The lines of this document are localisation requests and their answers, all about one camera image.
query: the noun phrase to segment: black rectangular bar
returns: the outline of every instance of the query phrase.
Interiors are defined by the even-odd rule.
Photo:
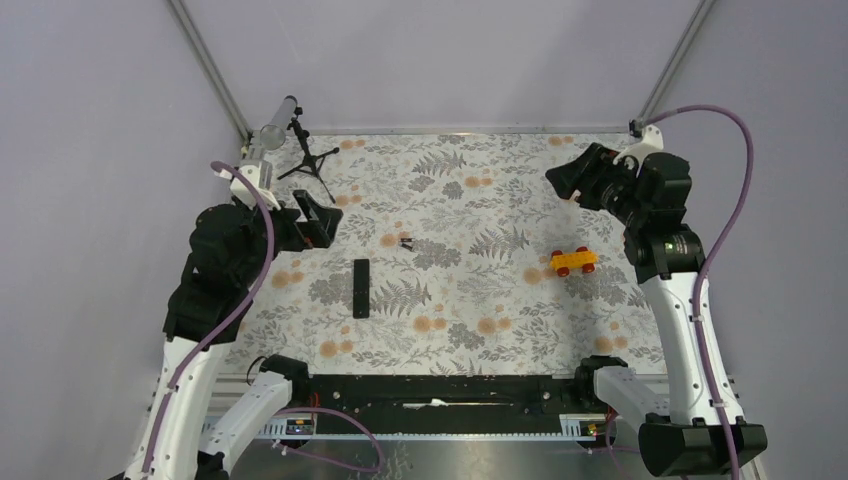
[[[368,318],[371,309],[371,261],[353,261],[353,318]]]
[[[559,433],[560,414],[588,412],[572,397],[572,380],[550,375],[313,375],[309,387],[322,407],[383,434]],[[433,399],[449,406],[414,408]],[[357,432],[335,417],[318,422],[317,433]]]

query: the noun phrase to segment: floral tablecloth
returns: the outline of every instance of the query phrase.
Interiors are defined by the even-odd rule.
[[[556,197],[547,169],[591,142],[626,135],[319,136],[313,153],[340,147],[323,175],[344,211],[330,249],[282,253],[241,325],[226,371],[280,353],[315,373],[573,373],[592,353],[638,373],[662,373],[653,316],[606,213]],[[265,158],[275,172],[301,160],[290,141]],[[296,174],[274,184],[320,184]],[[414,238],[414,251],[398,239]],[[551,252],[587,246],[600,262],[559,278]],[[371,317],[352,317],[352,265],[371,260]]]

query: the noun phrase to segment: tripod stand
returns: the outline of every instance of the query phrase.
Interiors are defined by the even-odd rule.
[[[297,117],[303,113],[303,109],[297,107],[294,111],[295,116],[292,118],[291,123],[287,130],[294,130],[294,135],[297,137],[298,143],[300,143],[300,148],[303,149],[303,161],[300,162],[299,165],[292,168],[288,172],[277,177],[277,180],[288,177],[293,173],[305,173],[306,175],[311,175],[318,179],[321,182],[321,185],[324,186],[324,190],[327,191],[327,195],[330,197],[330,201],[334,204],[336,203],[336,198],[333,197],[333,194],[330,193],[330,189],[327,188],[327,184],[324,183],[324,179],[321,178],[321,167],[324,166],[324,160],[334,154],[339,153],[339,147],[336,147],[329,152],[324,152],[321,155],[312,155],[309,151],[309,144],[306,143],[306,139],[309,138],[309,132],[304,130],[303,127],[300,126],[300,122],[297,120]]]

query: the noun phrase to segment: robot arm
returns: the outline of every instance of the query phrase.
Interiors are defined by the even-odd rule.
[[[243,162],[240,170],[270,207],[275,256],[281,251],[330,246],[341,210],[318,205],[303,190],[293,193],[300,209],[281,208],[268,189],[266,180],[271,169],[267,162],[253,158]],[[230,190],[235,204],[208,208],[197,218],[180,286],[168,301],[164,361],[150,415],[128,468],[115,478],[226,479],[261,425],[285,407],[295,393],[292,378],[280,372],[297,368],[285,365],[284,370],[275,371],[273,362],[263,363],[253,387],[201,439],[212,388],[244,314],[193,357],[178,382],[173,388],[170,385],[176,366],[245,299],[265,260],[266,226],[254,208],[256,201],[248,201],[248,189],[239,179],[232,182]],[[306,221],[297,222],[301,210]],[[163,408],[164,415],[157,424],[156,414]],[[149,459],[145,449],[151,438],[156,440]]]
[[[643,140],[621,152],[592,144],[574,162],[549,170],[557,195],[583,208],[606,210],[625,227],[625,253],[653,309],[668,368],[666,402],[640,384],[617,358],[584,360],[576,378],[589,401],[611,406],[639,432],[645,466],[655,476],[725,473],[727,443],[716,408],[731,420],[740,464],[766,448],[761,425],[745,422],[725,373],[707,297],[701,286],[701,313],[692,311],[695,280],[704,252],[698,236],[682,223],[692,185],[689,164],[663,151],[660,130],[649,125]],[[703,326],[709,365],[722,404],[714,404],[698,343]]]

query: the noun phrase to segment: yellow lego brick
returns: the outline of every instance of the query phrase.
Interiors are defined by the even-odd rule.
[[[597,263],[598,256],[595,255],[595,252],[575,252],[575,253],[564,253],[562,255],[557,255],[551,258],[551,268],[554,270],[558,270],[562,267],[566,268],[579,268],[587,263]]]

